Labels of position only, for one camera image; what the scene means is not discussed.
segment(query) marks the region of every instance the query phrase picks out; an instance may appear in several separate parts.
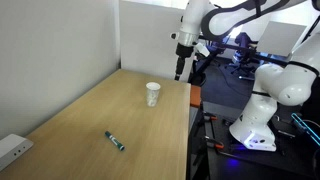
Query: table surface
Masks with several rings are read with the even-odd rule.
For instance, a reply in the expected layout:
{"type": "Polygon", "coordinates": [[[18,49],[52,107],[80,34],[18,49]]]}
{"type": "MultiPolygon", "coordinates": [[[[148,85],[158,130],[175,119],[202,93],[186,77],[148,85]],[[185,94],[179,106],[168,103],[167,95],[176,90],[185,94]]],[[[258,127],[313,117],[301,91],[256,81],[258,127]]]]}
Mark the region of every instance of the table surface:
{"type": "MultiPolygon", "coordinates": [[[[237,118],[242,110],[222,106],[218,104],[203,103],[204,110],[224,117],[237,118]]],[[[214,137],[211,122],[205,123],[206,135],[214,137]]],[[[290,173],[288,171],[237,160],[231,157],[220,155],[215,149],[208,148],[208,163],[210,179],[309,179],[305,176],[290,173]]]]}
{"type": "Polygon", "coordinates": [[[185,179],[189,103],[187,83],[118,70],[29,134],[34,146],[0,179],[185,179]],[[150,81],[161,85],[153,108],[150,81]]]}

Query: floor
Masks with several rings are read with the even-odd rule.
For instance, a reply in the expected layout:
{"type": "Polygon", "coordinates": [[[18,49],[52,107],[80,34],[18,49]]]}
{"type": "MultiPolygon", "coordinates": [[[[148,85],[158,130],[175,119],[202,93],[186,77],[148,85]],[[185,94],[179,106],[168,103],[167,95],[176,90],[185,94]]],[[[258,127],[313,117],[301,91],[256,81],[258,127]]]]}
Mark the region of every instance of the floor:
{"type": "MultiPolygon", "coordinates": [[[[202,86],[202,100],[237,109],[243,109],[250,98],[254,81],[241,80],[238,78],[239,74],[231,74],[230,71],[233,69],[232,67],[225,69],[225,66],[231,63],[231,60],[218,59],[217,62],[212,63],[205,71],[207,80],[202,86]]],[[[292,112],[298,112],[299,109],[299,106],[286,107],[279,105],[277,114],[281,115],[282,118],[290,118],[290,114],[292,112]]],[[[194,162],[194,159],[196,157],[195,154],[197,154],[197,150],[200,146],[199,138],[205,136],[204,127],[200,127],[198,133],[195,134],[197,119],[191,130],[191,163],[194,162]]],[[[190,177],[193,177],[196,169],[197,166],[193,166],[191,164],[190,177]]]]}

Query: pen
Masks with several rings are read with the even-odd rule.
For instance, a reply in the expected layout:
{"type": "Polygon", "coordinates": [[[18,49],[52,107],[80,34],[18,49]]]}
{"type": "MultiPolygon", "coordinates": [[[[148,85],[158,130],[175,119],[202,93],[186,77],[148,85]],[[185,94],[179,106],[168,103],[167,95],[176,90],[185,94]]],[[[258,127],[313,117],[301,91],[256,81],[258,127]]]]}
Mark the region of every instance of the pen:
{"type": "Polygon", "coordinates": [[[109,131],[106,131],[105,135],[118,147],[120,151],[124,150],[124,146],[115,137],[113,137],[109,131]]]}

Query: paper cup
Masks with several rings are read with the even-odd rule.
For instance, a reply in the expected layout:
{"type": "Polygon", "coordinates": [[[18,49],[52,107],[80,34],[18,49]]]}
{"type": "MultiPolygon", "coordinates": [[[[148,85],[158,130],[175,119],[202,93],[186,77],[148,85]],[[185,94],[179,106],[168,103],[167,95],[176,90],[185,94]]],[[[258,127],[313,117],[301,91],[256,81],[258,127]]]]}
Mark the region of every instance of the paper cup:
{"type": "Polygon", "coordinates": [[[146,87],[147,87],[147,105],[149,107],[154,107],[157,104],[161,86],[158,83],[149,82],[146,84],[146,87]]]}

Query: wooden table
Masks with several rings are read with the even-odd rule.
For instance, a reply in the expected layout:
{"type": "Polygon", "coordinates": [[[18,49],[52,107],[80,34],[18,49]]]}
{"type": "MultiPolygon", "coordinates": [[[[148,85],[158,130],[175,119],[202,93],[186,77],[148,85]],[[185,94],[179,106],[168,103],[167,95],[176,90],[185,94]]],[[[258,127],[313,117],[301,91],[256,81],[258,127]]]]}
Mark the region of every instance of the wooden table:
{"type": "Polygon", "coordinates": [[[189,103],[189,84],[118,70],[29,134],[34,146],[0,179],[185,179],[189,103]],[[161,85],[153,108],[150,81],[161,85]]]}

